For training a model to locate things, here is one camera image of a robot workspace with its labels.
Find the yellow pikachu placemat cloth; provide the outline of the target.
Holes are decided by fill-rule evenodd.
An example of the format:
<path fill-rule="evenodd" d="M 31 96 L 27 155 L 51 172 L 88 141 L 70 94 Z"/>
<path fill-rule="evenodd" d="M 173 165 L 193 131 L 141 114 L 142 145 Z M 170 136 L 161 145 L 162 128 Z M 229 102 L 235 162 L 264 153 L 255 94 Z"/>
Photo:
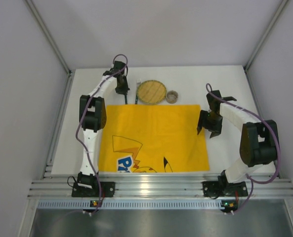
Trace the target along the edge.
<path fill-rule="evenodd" d="M 199 105 L 109 105 L 102 131 L 100 172 L 209 171 Z"/>

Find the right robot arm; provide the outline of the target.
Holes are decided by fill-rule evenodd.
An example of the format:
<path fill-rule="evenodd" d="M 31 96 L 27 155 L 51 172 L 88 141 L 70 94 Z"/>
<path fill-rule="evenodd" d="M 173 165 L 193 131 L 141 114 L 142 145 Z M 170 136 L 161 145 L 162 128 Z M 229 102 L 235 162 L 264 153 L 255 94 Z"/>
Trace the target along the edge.
<path fill-rule="evenodd" d="M 279 157 L 279 139 L 277 124 L 273 120 L 263 120 L 257 114 L 235 105 L 232 96 L 222 97 L 219 90 L 207 93 L 209 111 L 201 110 L 197 132 L 203 129 L 210 137 L 222 132 L 223 119 L 231 122 L 240 132 L 239 158 L 222 171 L 216 182 L 204 185 L 205 196 L 234 196 L 238 193 L 246 197 L 245 178 L 263 165 L 268 165 Z"/>

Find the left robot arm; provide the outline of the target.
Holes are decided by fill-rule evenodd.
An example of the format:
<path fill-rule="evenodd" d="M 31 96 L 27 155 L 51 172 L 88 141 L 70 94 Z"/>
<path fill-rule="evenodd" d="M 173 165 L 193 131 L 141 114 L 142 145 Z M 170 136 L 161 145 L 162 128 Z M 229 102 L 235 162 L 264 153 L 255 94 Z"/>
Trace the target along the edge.
<path fill-rule="evenodd" d="M 83 161 L 73 183 L 72 197 L 99 197 L 106 192 L 114 194 L 114 182 L 101 182 L 99 173 L 99 153 L 102 129 L 106 125 L 106 99 L 112 91 L 127 96 L 127 63 L 114 60 L 111 69 L 105 71 L 101 81 L 89 94 L 82 95 L 79 103 L 79 125 L 76 140 L 83 147 Z"/>

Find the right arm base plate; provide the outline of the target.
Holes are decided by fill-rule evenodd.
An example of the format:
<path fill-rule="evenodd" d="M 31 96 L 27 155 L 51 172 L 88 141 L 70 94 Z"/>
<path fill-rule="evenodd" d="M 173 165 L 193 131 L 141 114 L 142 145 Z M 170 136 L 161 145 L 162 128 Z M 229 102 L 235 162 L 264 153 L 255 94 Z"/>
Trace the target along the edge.
<path fill-rule="evenodd" d="M 204 181 L 203 192 L 204 197 L 211 199 L 217 199 L 218 197 L 235 197 L 238 194 L 239 197 L 247 197 L 248 191 L 245 182 L 230 183 L 222 186 L 218 181 Z"/>

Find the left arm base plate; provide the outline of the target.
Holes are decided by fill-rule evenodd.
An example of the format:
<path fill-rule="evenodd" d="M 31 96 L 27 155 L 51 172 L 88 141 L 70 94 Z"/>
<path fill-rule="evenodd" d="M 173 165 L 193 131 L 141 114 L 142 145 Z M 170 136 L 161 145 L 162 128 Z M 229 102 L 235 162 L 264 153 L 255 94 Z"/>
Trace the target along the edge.
<path fill-rule="evenodd" d="M 101 196 L 112 198 L 115 193 L 115 182 L 101 182 Z M 93 187 L 87 184 L 74 183 L 72 189 L 72 197 L 74 198 L 98 198 L 100 189 L 98 183 L 94 183 Z"/>

